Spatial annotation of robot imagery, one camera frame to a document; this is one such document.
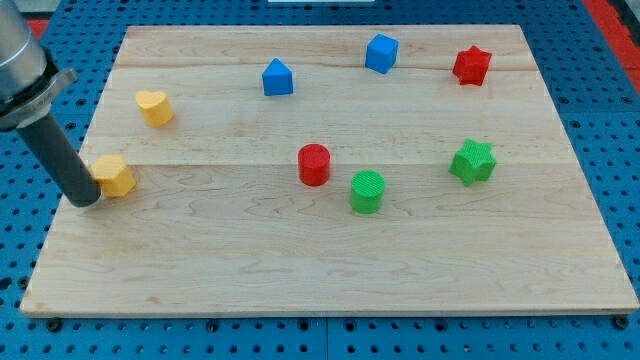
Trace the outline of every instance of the red object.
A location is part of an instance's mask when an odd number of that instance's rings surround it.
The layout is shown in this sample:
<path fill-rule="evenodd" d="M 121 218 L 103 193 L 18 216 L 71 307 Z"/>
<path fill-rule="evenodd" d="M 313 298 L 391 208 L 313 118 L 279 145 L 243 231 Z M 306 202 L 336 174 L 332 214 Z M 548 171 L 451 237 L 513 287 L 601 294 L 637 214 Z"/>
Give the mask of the red object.
<path fill-rule="evenodd" d="M 33 31 L 33 35 L 35 35 L 36 39 L 40 40 L 40 37 L 47 29 L 47 25 L 49 25 L 49 20 L 27 20 L 27 24 L 31 28 L 31 31 Z"/>
<path fill-rule="evenodd" d="M 329 180 L 329 160 L 331 155 L 320 144 L 305 145 L 298 151 L 300 181 L 309 186 L 320 186 Z"/>
<path fill-rule="evenodd" d="M 473 45 L 469 50 L 460 51 L 453 66 L 453 74 L 460 79 L 460 85 L 474 84 L 482 86 L 489 70 L 491 53 Z"/>
<path fill-rule="evenodd" d="M 640 48 L 631 39 L 629 29 L 620 21 L 618 11 L 607 0 L 584 0 L 584 5 L 627 72 L 636 91 L 640 92 Z"/>

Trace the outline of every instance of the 3d printed block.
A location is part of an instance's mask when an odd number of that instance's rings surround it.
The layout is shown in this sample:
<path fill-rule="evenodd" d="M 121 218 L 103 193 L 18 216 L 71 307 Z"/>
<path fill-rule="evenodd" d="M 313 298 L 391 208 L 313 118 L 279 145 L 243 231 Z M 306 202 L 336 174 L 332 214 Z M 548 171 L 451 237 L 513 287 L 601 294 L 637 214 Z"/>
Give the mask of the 3d printed block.
<path fill-rule="evenodd" d="M 496 166 L 491 155 L 491 143 L 479 143 L 466 139 L 462 149 L 456 152 L 449 172 L 462 179 L 464 186 L 474 181 L 487 181 Z"/>
<path fill-rule="evenodd" d="M 357 172 L 351 180 L 351 207 L 361 214 L 373 214 L 382 206 L 384 178 L 374 170 Z"/>
<path fill-rule="evenodd" d="M 262 86 L 265 96 L 293 94 L 293 73 L 275 58 L 262 73 Z"/>
<path fill-rule="evenodd" d="M 364 66 L 381 74 L 386 74 L 396 63 L 398 41 L 378 34 L 367 45 L 367 57 Z"/>
<path fill-rule="evenodd" d="M 108 197 L 125 196 L 136 186 L 136 180 L 121 155 L 103 155 L 91 165 L 93 178 Z"/>
<path fill-rule="evenodd" d="M 320 144 L 305 145 L 298 151 L 300 181 L 309 186 L 320 186 L 329 180 L 331 154 Z"/>
<path fill-rule="evenodd" d="M 482 51 L 475 45 L 469 50 L 460 51 L 453 66 L 453 74 L 460 79 L 460 85 L 474 84 L 482 86 L 489 70 L 491 53 Z"/>
<path fill-rule="evenodd" d="M 138 91 L 136 103 L 144 120 L 151 127 L 158 127 L 173 119 L 173 109 L 169 105 L 169 98 L 164 91 Z"/>

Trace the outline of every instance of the blue pegboard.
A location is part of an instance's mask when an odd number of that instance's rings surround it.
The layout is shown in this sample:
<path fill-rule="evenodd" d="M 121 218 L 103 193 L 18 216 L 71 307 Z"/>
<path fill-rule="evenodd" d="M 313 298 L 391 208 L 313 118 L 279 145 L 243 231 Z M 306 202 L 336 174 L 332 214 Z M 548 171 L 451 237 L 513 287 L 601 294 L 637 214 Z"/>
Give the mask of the blue pegboard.
<path fill-rule="evenodd" d="M 640 284 L 640 99 L 580 1 L 63 0 L 42 39 L 79 81 L 54 113 L 79 148 L 128 25 L 520 24 L 632 282 Z M 32 320 L 18 310 L 61 197 L 0 134 L 0 358 L 640 358 L 640 319 Z"/>

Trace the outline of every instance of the red cylinder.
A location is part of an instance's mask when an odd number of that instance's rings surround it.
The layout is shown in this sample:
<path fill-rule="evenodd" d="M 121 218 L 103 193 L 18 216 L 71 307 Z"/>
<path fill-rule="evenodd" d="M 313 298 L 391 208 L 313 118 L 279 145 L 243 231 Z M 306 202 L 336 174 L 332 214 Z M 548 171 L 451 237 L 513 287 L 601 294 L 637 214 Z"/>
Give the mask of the red cylinder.
<path fill-rule="evenodd" d="M 300 181 L 309 186 L 320 186 L 329 180 L 331 155 L 320 144 L 305 145 L 298 151 Z"/>

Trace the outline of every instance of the wood grain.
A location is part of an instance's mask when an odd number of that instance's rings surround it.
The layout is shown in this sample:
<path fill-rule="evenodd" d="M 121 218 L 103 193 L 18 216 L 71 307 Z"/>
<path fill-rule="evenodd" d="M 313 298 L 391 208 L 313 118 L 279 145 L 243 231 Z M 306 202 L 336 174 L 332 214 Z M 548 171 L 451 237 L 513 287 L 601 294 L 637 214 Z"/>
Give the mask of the wood grain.
<path fill-rule="evenodd" d="M 387 76 L 363 44 L 400 41 Z M 457 50 L 494 52 L 460 87 Z M 296 95 L 265 98 L 279 56 Z M 144 125 L 141 86 L 176 118 Z M 489 182 L 448 173 L 465 137 L 494 143 Z M 308 142 L 332 151 L 318 188 Z M 82 156 L 122 153 L 137 188 L 63 199 L 22 310 L 34 317 L 486 316 L 628 313 L 638 301 L 518 27 L 129 29 Z M 349 208 L 363 168 L 382 209 Z"/>

